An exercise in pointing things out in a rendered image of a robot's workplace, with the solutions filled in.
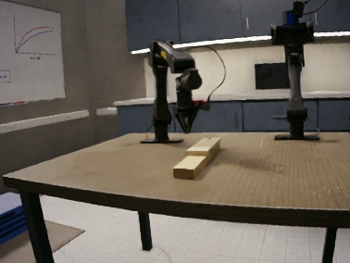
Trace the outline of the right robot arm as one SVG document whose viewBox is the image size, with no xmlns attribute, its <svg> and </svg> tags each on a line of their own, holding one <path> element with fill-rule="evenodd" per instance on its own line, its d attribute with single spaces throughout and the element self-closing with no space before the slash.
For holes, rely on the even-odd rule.
<svg viewBox="0 0 350 263">
<path fill-rule="evenodd" d="M 173 41 L 165 41 L 173 47 Z M 195 59 L 188 53 L 176 51 L 164 42 L 152 41 L 148 63 L 152 68 L 155 85 L 155 101 L 151 126 L 155 127 L 155 139 L 143 139 L 141 144 L 178 144 L 183 138 L 169 138 L 168 125 L 172 121 L 167 100 L 167 74 L 170 68 L 171 74 L 182 74 L 175 78 L 176 91 L 198 90 L 203 83 L 196 69 Z M 155 56 L 156 53 L 156 56 Z M 168 62 L 167 62 L 167 61 Z M 164 67 L 163 69 L 157 69 Z"/>
</svg>

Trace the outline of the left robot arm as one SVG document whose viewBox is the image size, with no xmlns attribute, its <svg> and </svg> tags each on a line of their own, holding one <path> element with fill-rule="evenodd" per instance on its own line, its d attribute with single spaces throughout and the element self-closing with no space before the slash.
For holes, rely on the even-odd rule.
<svg viewBox="0 0 350 263">
<path fill-rule="evenodd" d="M 303 17 L 305 2 L 302 0 L 294 0 L 293 10 L 287 10 L 282 12 L 283 14 L 283 24 L 287 24 L 286 14 L 292 13 L 292 15 Z M 295 47 L 294 47 L 295 46 Z M 301 49 L 302 46 L 302 49 Z M 304 135 L 304 121 L 307 119 L 307 108 L 306 117 L 304 119 L 304 102 L 301 95 L 301 73 L 302 73 L 302 63 L 305 67 L 305 57 L 304 57 L 304 44 L 295 45 L 284 45 L 284 55 L 285 55 L 285 67 L 288 68 L 290 75 L 291 93 L 289 99 L 289 108 L 287 108 L 287 121 L 290 122 L 290 135 L 275 135 L 274 140 L 308 140 L 308 141 L 318 141 L 316 137 L 318 135 Z M 298 49 L 297 49 L 298 48 Z M 286 49 L 286 50 L 285 50 Z M 293 52 L 288 49 L 293 49 L 298 55 L 291 55 Z M 299 53 L 300 52 L 300 53 Z M 290 54 L 288 54 L 290 53 Z M 287 55 L 286 55 L 287 54 Z M 288 64 L 286 59 L 288 58 Z M 299 64 L 298 64 L 299 62 Z M 304 136 L 303 136 L 304 135 Z"/>
</svg>

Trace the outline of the light wooden bar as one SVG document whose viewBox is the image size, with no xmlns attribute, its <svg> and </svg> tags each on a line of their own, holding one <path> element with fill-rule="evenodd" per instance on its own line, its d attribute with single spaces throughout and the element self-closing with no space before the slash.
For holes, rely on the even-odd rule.
<svg viewBox="0 0 350 263">
<path fill-rule="evenodd" d="M 219 151 L 220 144 L 209 156 L 188 156 L 173 168 L 173 177 L 182 179 L 194 179 L 206 166 L 210 159 Z"/>
</svg>

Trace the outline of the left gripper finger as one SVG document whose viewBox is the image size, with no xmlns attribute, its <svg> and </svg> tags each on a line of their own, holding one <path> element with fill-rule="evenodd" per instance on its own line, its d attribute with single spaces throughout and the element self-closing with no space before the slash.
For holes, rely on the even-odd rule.
<svg viewBox="0 0 350 263">
<path fill-rule="evenodd" d="M 315 42 L 315 38 L 314 38 L 314 26 L 313 26 L 313 22 L 307 22 L 306 23 L 307 26 L 307 38 L 308 38 L 308 42 L 309 43 L 314 43 Z M 308 27 L 309 28 L 309 33 L 308 33 Z"/>
<path fill-rule="evenodd" d="M 276 24 L 271 24 L 270 25 L 271 44 L 278 44 L 277 28 L 276 28 L 276 35 L 275 35 L 275 28 L 276 28 Z"/>
</svg>

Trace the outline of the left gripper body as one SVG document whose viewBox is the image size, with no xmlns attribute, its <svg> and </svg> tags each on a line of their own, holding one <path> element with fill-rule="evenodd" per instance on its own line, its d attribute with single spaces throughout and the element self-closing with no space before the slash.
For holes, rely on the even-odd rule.
<svg viewBox="0 0 350 263">
<path fill-rule="evenodd" d="M 295 23 L 295 19 L 302 17 L 292 15 L 292 13 L 286 14 L 286 16 L 287 24 L 277 26 L 278 44 L 273 45 L 307 44 L 306 22 Z"/>
</svg>

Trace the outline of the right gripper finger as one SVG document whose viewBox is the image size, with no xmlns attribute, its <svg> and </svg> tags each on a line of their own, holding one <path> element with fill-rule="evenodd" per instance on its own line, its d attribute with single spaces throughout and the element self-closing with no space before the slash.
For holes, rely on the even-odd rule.
<svg viewBox="0 0 350 263">
<path fill-rule="evenodd" d="M 192 126 L 194 124 L 194 120 L 195 120 L 196 116 L 197 116 L 197 113 L 179 114 L 182 126 L 183 126 L 183 128 L 184 128 L 186 133 L 190 133 L 191 128 L 192 128 Z M 192 117 L 192 118 L 191 118 L 191 121 L 190 121 L 189 128 L 187 129 L 187 126 L 186 126 L 186 123 L 185 123 L 185 118 L 189 118 L 189 117 Z"/>
<path fill-rule="evenodd" d="M 181 128 L 182 128 L 183 132 L 185 132 L 185 130 L 184 130 L 183 126 L 182 126 L 182 123 L 181 123 L 181 120 L 180 120 L 179 114 L 174 114 L 174 116 L 175 116 L 175 118 L 177 119 L 177 121 L 180 123 L 180 125 L 181 125 Z M 192 118 L 192 117 L 187 118 L 187 124 L 186 124 L 187 129 L 189 128 L 191 118 Z"/>
</svg>

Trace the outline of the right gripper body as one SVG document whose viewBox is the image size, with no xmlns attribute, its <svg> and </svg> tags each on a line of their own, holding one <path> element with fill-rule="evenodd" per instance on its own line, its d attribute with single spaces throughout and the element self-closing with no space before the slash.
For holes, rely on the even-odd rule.
<svg viewBox="0 0 350 263">
<path fill-rule="evenodd" d="M 203 100 L 193 101 L 193 94 L 191 91 L 185 92 L 176 92 L 177 94 L 177 106 L 172 106 L 173 114 L 189 114 L 189 113 L 198 113 L 199 106 L 197 102 L 203 102 L 209 105 L 208 102 Z M 189 106 L 189 107 L 182 107 Z M 182 112 L 182 113 L 181 113 Z"/>
</svg>

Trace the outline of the pale wooden slat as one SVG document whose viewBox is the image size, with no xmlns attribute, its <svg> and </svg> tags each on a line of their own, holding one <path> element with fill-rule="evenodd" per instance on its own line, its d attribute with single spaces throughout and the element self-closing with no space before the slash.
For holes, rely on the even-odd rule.
<svg viewBox="0 0 350 263">
<path fill-rule="evenodd" d="M 208 156 L 221 142 L 221 138 L 203 138 L 186 151 L 186 156 Z"/>
</svg>

